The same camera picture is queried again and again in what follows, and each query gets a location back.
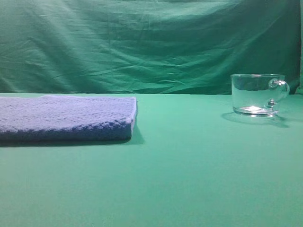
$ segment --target blue towel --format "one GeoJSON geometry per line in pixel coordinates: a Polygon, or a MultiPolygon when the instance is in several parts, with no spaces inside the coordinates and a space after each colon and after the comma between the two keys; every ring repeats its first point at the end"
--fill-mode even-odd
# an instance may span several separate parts
{"type": "Polygon", "coordinates": [[[135,97],[0,97],[0,140],[124,140],[135,97]]]}

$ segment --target green tabletop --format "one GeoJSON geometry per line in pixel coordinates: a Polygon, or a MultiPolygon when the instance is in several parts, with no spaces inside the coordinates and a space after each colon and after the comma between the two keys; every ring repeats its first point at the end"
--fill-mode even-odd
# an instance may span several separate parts
{"type": "Polygon", "coordinates": [[[231,96],[116,96],[138,99],[130,141],[1,143],[0,227],[303,226],[303,96],[274,119],[231,96]]]}

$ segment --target green cloth backdrop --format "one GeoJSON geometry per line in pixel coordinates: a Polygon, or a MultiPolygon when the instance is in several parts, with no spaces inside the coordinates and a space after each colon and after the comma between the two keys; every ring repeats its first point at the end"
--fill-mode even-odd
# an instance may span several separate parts
{"type": "Polygon", "coordinates": [[[0,92],[230,94],[300,82],[299,0],[0,0],[0,92]]]}

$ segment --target green surface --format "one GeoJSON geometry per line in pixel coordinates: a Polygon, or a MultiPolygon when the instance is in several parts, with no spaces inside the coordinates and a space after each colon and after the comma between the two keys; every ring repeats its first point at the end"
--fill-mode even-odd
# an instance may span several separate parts
{"type": "Polygon", "coordinates": [[[300,75],[299,0],[0,0],[0,92],[230,94],[300,75]]]}
{"type": "Polygon", "coordinates": [[[230,96],[136,97],[128,142],[2,144],[0,226],[303,226],[303,96],[271,120],[230,96]]]}

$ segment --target glass mug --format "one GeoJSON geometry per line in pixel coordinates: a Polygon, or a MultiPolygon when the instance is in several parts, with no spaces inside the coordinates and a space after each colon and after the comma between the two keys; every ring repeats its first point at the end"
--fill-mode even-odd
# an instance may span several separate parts
{"type": "Polygon", "coordinates": [[[234,74],[232,78],[233,110],[252,117],[272,117],[289,93],[284,75],[234,74]]]}

